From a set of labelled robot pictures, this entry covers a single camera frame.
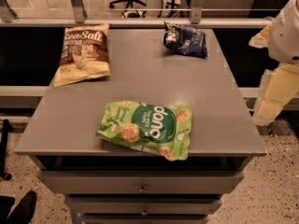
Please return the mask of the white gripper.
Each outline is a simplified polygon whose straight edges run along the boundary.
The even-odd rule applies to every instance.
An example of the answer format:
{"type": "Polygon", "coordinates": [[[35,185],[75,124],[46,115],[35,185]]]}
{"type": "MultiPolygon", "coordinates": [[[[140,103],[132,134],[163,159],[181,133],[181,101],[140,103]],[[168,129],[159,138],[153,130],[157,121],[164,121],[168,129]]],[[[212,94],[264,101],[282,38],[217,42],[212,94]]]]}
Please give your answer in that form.
{"type": "Polygon", "coordinates": [[[265,70],[262,75],[252,116],[258,126],[273,122],[299,92],[298,2],[289,0],[272,24],[265,26],[249,41],[249,45],[257,49],[268,47],[269,56],[280,62],[274,71],[265,70]]]}

